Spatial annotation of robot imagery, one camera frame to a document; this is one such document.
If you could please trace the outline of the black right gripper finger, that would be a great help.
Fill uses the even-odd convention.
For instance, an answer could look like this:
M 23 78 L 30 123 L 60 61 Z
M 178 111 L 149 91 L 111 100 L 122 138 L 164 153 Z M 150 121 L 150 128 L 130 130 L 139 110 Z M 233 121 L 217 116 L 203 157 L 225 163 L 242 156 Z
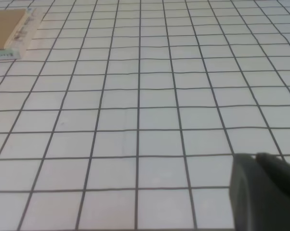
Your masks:
M 229 197 L 237 231 L 290 231 L 290 164 L 271 154 L 233 158 Z

